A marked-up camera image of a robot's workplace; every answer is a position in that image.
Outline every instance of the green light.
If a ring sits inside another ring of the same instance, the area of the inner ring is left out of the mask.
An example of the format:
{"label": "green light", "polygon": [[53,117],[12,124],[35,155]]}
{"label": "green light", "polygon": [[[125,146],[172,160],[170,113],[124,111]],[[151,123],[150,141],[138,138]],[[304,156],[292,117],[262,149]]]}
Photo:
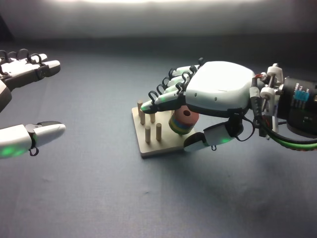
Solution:
{"label": "green light", "polygon": [[14,152],[14,148],[11,146],[5,147],[2,151],[1,151],[1,155],[2,156],[9,156]]}
{"label": "green light", "polygon": [[230,139],[228,139],[228,138],[225,138],[225,139],[222,139],[222,140],[221,140],[222,143],[227,143],[227,142],[229,142],[229,141],[230,141]]}
{"label": "green light", "polygon": [[22,155],[22,154],[24,154],[25,151],[26,151],[25,149],[18,150],[18,151],[16,151],[12,156],[15,157],[15,156]]}

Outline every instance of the green cable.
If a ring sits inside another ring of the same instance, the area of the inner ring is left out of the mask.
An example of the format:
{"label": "green cable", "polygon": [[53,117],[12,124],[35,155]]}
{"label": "green cable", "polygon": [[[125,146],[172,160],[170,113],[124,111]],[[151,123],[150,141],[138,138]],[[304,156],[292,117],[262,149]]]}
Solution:
{"label": "green cable", "polygon": [[317,143],[314,143],[314,144],[293,144],[293,143],[289,143],[289,142],[277,139],[274,136],[271,136],[271,138],[274,141],[276,141],[277,143],[279,143],[280,145],[282,145],[288,149],[298,150],[298,151],[317,150]]}

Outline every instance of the gray table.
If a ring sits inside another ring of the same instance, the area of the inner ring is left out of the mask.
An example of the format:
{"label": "gray table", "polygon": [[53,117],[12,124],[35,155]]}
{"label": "gray table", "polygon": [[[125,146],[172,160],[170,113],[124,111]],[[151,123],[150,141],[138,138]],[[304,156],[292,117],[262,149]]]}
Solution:
{"label": "gray table", "polygon": [[[131,41],[1,44],[46,53],[62,70],[15,89],[0,126],[59,120],[67,131],[37,157],[0,161],[0,237],[317,237],[316,152],[291,151],[256,133],[215,152],[139,154],[131,108],[171,66],[205,56],[262,72],[274,59],[228,54],[224,44],[206,52],[201,42],[188,50],[184,42]],[[285,62],[285,74],[314,77]],[[202,116],[196,130],[219,121]],[[245,123],[241,137],[250,131]],[[291,135],[286,127],[281,133]]]}

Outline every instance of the wooden peg board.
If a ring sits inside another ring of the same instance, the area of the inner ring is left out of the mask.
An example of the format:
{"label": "wooden peg board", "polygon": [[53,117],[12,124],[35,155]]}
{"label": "wooden peg board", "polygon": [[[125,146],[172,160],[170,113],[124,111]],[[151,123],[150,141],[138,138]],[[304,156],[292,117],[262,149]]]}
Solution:
{"label": "wooden peg board", "polygon": [[[195,133],[194,129],[187,135],[179,135],[169,128],[168,121],[171,116],[171,111],[157,112],[155,114],[156,121],[151,123],[150,115],[145,115],[145,124],[140,124],[138,108],[132,108],[132,117],[134,121],[135,131],[138,137],[140,153],[142,157],[158,155],[167,152],[183,150],[184,140]],[[156,124],[162,124],[161,141],[156,140]],[[151,142],[145,142],[145,126],[151,127]]]}

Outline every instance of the blue label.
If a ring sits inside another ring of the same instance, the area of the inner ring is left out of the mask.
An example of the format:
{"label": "blue label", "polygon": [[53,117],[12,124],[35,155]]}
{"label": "blue label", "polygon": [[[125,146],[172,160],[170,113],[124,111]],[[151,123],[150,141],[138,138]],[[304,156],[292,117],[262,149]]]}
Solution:
{"label": "blue label", "polygon": [[295,98],[296,100],[300,100],[300,101],[307,102],[307,101],[308,101],[308,98],[309,98],[309,93],[308,93],[308,92],[305,92],[305,91],[299,91],[299,90],[297,90],[297,91],[295,92],[294,98]]}

